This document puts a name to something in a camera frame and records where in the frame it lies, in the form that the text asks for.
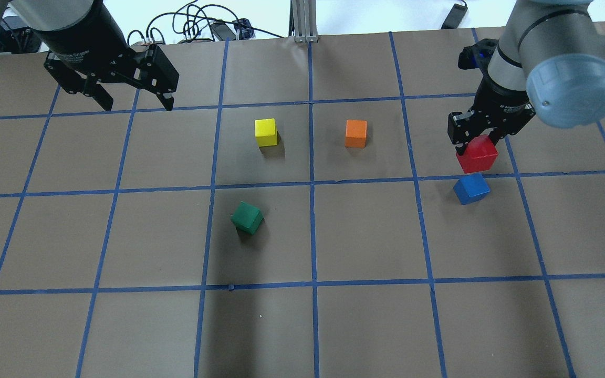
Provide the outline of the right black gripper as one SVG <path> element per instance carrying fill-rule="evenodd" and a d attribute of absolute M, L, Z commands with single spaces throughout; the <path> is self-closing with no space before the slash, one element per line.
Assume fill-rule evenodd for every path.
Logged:
<path fill-rule="evenodd" d="M 466 112 L 447 115 L 447 136 L 463 156 L 469 142 L 490 130 L 494 146 L 507 135 L 516 135 L 535 117 L 526 91 L 506 89 L 492 79 L 482 79 L 473 105 Z"/>

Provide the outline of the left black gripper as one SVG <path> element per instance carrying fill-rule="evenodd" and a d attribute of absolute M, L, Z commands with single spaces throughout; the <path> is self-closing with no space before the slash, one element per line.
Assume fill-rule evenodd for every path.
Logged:
<path fill-rule="evenodd" d="M 158 96 L 166 111 L 174 108 L 180 74 L 163 52 L 162 45 L 130 46 L 124 52 L 104 60 L 88 59 L 86 51 L 69 57 L 50 51 L 44 68 L 69 94 L 92 97 L 104 111 L 113 108 L 113 97 L 105 83 L 126 83 Z"/>

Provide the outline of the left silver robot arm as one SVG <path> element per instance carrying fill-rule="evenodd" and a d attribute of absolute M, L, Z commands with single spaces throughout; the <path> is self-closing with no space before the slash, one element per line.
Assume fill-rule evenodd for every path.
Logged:
<path fill-rule="evenodd" d="M 93 98 L 110 111 L 104 83 L 126 83 L 174 106 L 179 73 L 159 45 L 134 50 L 102 1 L 0 1 L 10 6 L 49 48 L 44 67 L 69 94 Z"/>

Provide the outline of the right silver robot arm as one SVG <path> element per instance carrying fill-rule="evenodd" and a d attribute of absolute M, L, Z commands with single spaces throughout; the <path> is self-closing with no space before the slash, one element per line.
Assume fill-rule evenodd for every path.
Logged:
<path fill-rule="evenodd" d="M 473 105 L 447 117 L 458 156 L 490 130 L 497 143 L 533 117 L 572 128 L 605 118 L 605 35 L 591 21 L 589 1 L 517 1 L 501 37 L 466 46 L 463 70 L 483 75 Z"/>

